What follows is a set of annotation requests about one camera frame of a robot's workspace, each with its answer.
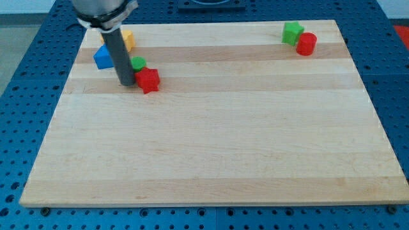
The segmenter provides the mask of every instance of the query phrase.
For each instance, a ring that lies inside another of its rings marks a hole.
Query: blue block
[[[114,67],[107,46],[105,44],[101,46],[94,54],[94,60],[99,70]]]

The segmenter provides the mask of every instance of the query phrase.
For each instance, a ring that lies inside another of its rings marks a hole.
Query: wooden board
[[[303,57],[283,22],[123,26],[160,92],[97,70],[88,31],[27,207],[407,203],[409,186],[333,20]]]

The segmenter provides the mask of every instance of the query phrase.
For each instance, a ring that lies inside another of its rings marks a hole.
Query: blue pegboard
[[[375,0],[246,0],[178,12],[139,1],[127,24],[335,19],[406,177],[409,53]],[[57,0],[0,98],[0,229],[409,229],[409,206],[26,209],[18,204],[85,30]]]

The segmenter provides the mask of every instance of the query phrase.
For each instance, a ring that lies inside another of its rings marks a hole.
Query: wood grain
[[[399,204],[409,186],[333,20],[299,56],[283,22],[124,26],[160,91],[97,70],[88,31],[27,207]]]

